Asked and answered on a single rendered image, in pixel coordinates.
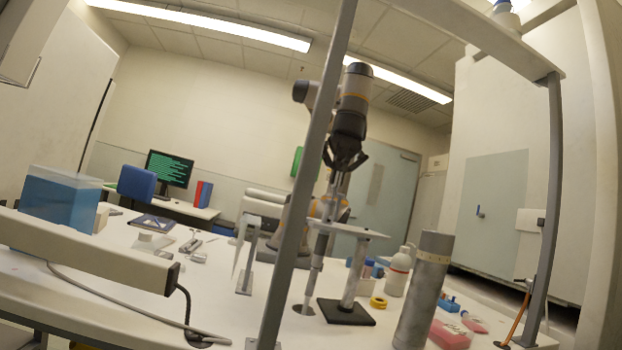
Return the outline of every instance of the ceiling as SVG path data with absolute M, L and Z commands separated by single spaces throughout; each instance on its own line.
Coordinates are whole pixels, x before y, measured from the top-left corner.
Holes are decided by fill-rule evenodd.
M 313 38 L 309 53 L 186 24 L 101 10 L 131 45 L 230 64 L 287 80 L 320 80 L 340 1 L 153 0 L 286 30 Z M 487 0 L 464 0 L 476 10 Z M 381 0 L 360 0 L 349 51 L 453 92 L 455 62 L 465 55 L 457 37 Z M 414 114 L 386 103 L 401 87 L 376 79 L 371 105 L 442 133 L 451 132 L 453 102 Z

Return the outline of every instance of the gray cable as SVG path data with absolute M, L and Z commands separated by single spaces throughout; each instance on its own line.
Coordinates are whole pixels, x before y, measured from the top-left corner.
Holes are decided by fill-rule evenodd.
M 203 338 L 204 342 L 213 342 L 215 344 L 221 344 L 221 345 L 232 345 L 233 344 L 233 341 L 231 341 L 231 339 L 227 339 L 227 338 L 225 338 L 223 336 L 212 334 L 210 332 L 198 330 L 196 328 L 193 328 L 193 327 L 190 327 L 190 326 L 186 326 L 186 325 L 184 325 L 182 323 L 179 323 L 179 322 L 171 321 L 169 319 L 157 316 L 157 315 L 155 315 L 155 314 L 153 314 L 151 312 L 139 309 L 138 307 L 132 306 L 132 305 L 130 305 L 128 303 L 125 303 L 123 301 L 117 300 L 117 299 L 115 299 L 113 297 L 108 297 L 108 296 L 106 296 L 104 294 L 101 294 L 101 293 L 99 293 L 99 292 L 97 292 L 97 291 L 95 291 L 95 290 L 93 290 L 93 289 L 83 285 L 82 283 L 74 281 L 71 278 L 65 276 L 64 274 L 58 272 L 58 270 L 56 270 L 55 268 L 53 268 L 50 265 L 50 262 L 47 262 L 47 263 L 48 263 L 48 268 L 50 269 L 50 271 L 53 274 L 55 274 L 56 276 L 58 276 L 58 278 L 66 281 L 66 282 L 69 282 L 72 285 L 74 285 L 74 286 L 76 286 L 78 288 L 81 288 L 81 289 L 83 289 L 83 290 L 85 290 L 87 292 L 93 293 L 93 294 L 95 294 L 98 297 L 105 298 L 106 300 L 111 301 L 111 302 L 113 302 L 113 303 L 115 303 L 117 305 L 123 306 L 123 307 L 128 308 L 128 309 L 130 309 L 132 311 L 136 311 L 136 312 L 138 312 L 140 314 L 143 314 L 143 315 L 145 315 L 147 317 L 151 317 L 151 318 L 153 318 L 155 320 L 158 320 L 160 322 L 163 322 L 163 323 L 165 323 L 167 325 L 170 325 L 170 326 L 173 326 L 173 327 L 177 327 L 177 328 L 182 329 L 182 330 L 189 330 L 189 331 L 192 331 L 192 332 L 204 335 L 205 336 Z

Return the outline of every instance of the gray cylinder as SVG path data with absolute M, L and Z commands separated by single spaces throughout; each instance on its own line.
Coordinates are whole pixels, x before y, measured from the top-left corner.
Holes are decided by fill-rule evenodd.
M 393 338 L 397 350 L 423 350 L 426 346 L 455 238 L 453 234 L 422 231 L 410 287 Z

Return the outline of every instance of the tabletop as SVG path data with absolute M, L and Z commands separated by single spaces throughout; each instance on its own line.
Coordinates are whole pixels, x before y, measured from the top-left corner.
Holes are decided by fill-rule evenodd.
M 107 186 L 102 186 L 102 190 L 108 191 L 109 193 L 117 193 L 116 189 L 109 188 Z M 195 218 L 203 219 L 203 220 L 212 220 L 221 214 L 220 210 L 212 209 L 212 208 L 194 208 L 194 204 L 190 202 L 183 201 L 182 199 L 171 198 L 171 200 L 160 200 L 157 198 L 153 198 L 152 205 L 172 210 L 174 212 L 190 215 Z
M 100 205 L 112 207 L 123 215 L 110 217 L 108 225 L 93 239 L 103 239 L 122 246 L 130 246 L 141 230 L 131 227 L 127 221 L 137 218 L 141 213 L 120 208 L 111 203 Z M 186 272 L 181 273 L 179 283 L 186 287 L 192 296 L 190 325 L 204 331 L 228 337 L 233 340 L 230 349 L 244 349 L 246 337 L 257 337 L 267 299 L 274 265 L 254 262 L 255 273 L 253 295 L 251 297 L 235 293 L 239 268 L 231 277 L 235 247 L 227 244 L 227 237 L 210 232 L 200 232 L 197 238 L 206 242 L 196 252 L 207 254 L 207 263 L 191 262 L 177 252 L 179 246 L 188 241 L 192 232 L 188 227 L 177 224 L 168 233 L 177 237 L 177 242 L 162 250 L 174 253 L 174 261 L 183 263 Z M 245 243 L 241 262 L 248 258 L 250 244 Z M 0 245 L 0 309 L 18 316 L 53 325 L 68 332 L 100 339 L 131 349 L 193 349 L 186 344 L 181 330 L 169 327 L 105 299 L 85 292 L 52 275 L 45 262 L 22 253 L 10 251 Z M 111 282 L 78 270 L 57 266 L 57 269 L 91 288 L 118 298 L 134 306 L 143 308 L 163 317 L 183 322 L 186 300 L 179 291 L 171 297 L 161 297 Z M 318 278 L 315 298 L 342 297 L 349 269 L 345 260 L 325 259 L 324 272 Z M 281 324 L 279 340 L 284 349 L 373 349 L 393 350 L 391 345 L 397 321 L 403 307 L 404 297 L 389 297 L 383 293 L 386 279 L 378 280 L 374 295 L 389 301 L 386 310 L 369 306 L 368 297 L 357 297 L 367 312 L 376 320 L 376 327 L 352 327 L 329 325 L 325 321 L 315 299 L 311 306 L 316 316 L 301 316 L 292 311 L 295 304 L 304 300 L 304 289 L 308 271 L 296 269 L 288 295 L 286 310 Z M 477 350 L 497 349 L 493 340 L 504 340 L 513 320 L 464 297 L 449 288 L 445 292 L 457 296 L 463 308 L 478 315 L 491 325 L 491 334 L 477 334 L 471 348 Z M 442 313 L 456 322 L 458 314 Z M 516 334 L 520 334 L 519 325 Z M 556 350 L 559 343 L 540 334 L 537 340 L 540 349 Z M 510 343 L 512 348 L 520 348 Z M 436 344 L 428 341 L 426 350 L 438 350 Z

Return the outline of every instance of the red binder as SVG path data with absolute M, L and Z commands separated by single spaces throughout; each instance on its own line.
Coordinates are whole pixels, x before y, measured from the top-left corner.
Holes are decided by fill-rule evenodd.
M 198 181 L 196 183 L 196 193 L 194 194 L 194 208 L 198 208 L 198 202 L 201 199 L 201 192 L 203 191 L 203 182 Z

